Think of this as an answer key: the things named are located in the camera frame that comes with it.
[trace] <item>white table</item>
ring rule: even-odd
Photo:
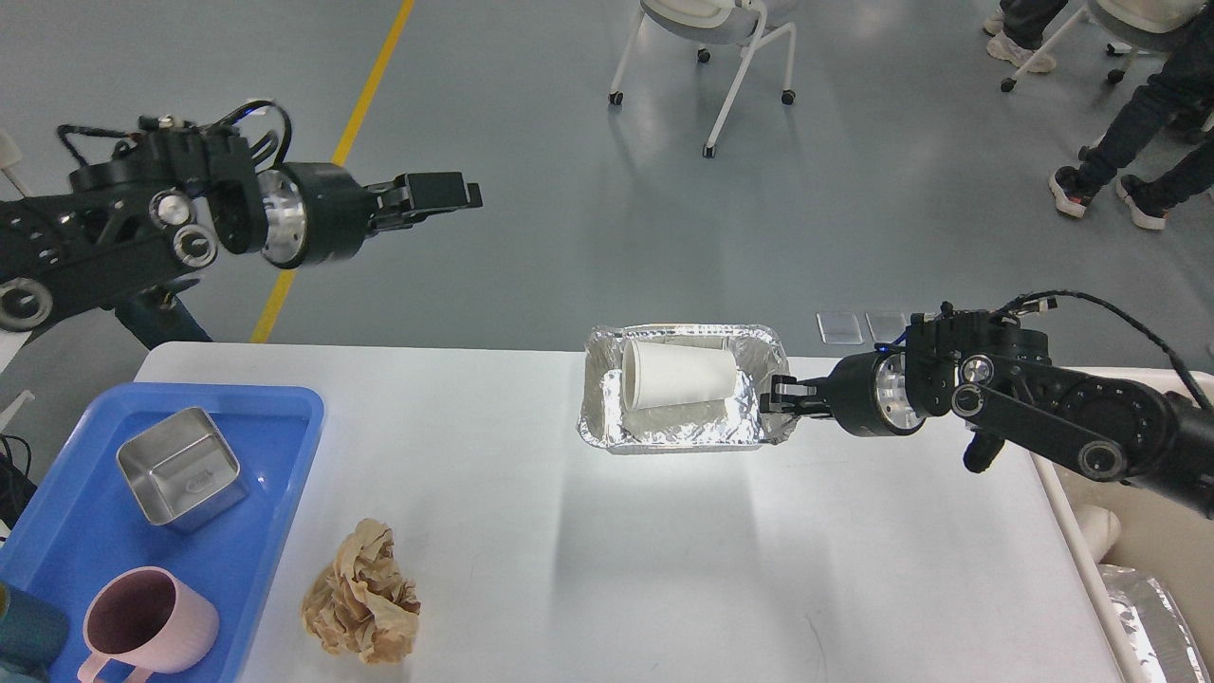
[[[1028,457],[969,474],[954,419],[626,459],[575,432],[580,354],[168,345],[136,380],[324,399],[242,681],[1121,681]],[[418,582],[402,666],[333,658],[299,624],[363,517]]]

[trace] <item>pink mug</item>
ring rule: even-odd
[[[132,569],[107,584],[89,605],[84,642],[92,654],[76,678],[95,683],[109,660],[135,666],[126,683],[183,671],[210,651],[219,630],[215,605],[168,570]]]

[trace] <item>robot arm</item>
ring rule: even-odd
[[[234,125],[263,107],[283,114],[284,130],[250,147]],[[458,172],[361,186],[334,164],[285,161],[290,119],[268,101],[210,125],[142,116],[134,132],[59,126],[58,133],[80,163],[69,176],[72,193],[0,203],[0,329],[44,330],[117,307],[127,326],[148,311],[170,318],[151,334],[136,321],[132,331],[146,345],[197,338],[202,330],[175,295],[197,281],[191,274],[210,264],[220,245],[294,268],[348,258],[373,234],[482,205],[480,187]],[[119,142],[109,161],[89,164],[69,135]],[[273,165],[259,173],[271,155]]]
[[[1045,301],[1053,307],[1053,297],[1032,302]],[[1045,334],[1020,326],[1023,312],[946,302],[940,315],[912,318],[902,347],[845,358],[823,379],[772,379],[761,410],[834,420],[857,437],[910,436],[927,416],[952,412],[975,432],[964,455],[971,472],[986,471],[1006,440],[1094,482],[1146,489],[1214,519],[1214,412],[1182,364],[1178,372],[1199,406],[1138,382],[1054,368]]]

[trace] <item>foil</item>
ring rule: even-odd
[[[1156,577],[1108,564],[1100,577],[1151,683],[1210,683],[1193,634]]]
[[[624,343],[726,349],[738,365],[733,395],[721,402],[626,411],[623,400]],[[772,375],[788,375],[776,332],[758,324],[645,324],[596,326],[586,338],[586,379],[578,433],[591,446],[620,456],[751,451],[788,439],[796,419],[761,415],[759,395]]]

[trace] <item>crumpled paper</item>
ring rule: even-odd
[[[304,597],[304,630],[331,655],[342,649],[364,664],[396,664],[413,651],[421,603],[392,558],[392,530],[364,519],[342,541],[333,564]]]

